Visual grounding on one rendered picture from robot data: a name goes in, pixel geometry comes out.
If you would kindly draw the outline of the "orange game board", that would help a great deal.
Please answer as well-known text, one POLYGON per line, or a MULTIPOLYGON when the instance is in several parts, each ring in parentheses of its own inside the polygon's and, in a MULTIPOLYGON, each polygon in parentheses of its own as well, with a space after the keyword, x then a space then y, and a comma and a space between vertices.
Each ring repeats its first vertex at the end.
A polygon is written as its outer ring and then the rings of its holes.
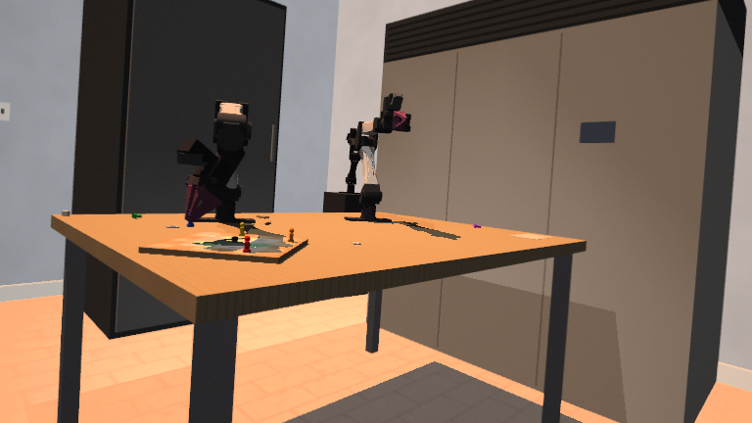
POLYGON ((199 231, 140 246, 138 253, 279 263, 308 244, 308 239, 305 238, 293 238, 295 242, 288 242, 288 239, 289 237, 253 234, 239 236, 239 233, 199 231), (251 237, 250 253, 243 253, 245 239, 221 240, 246 236, 251 237))

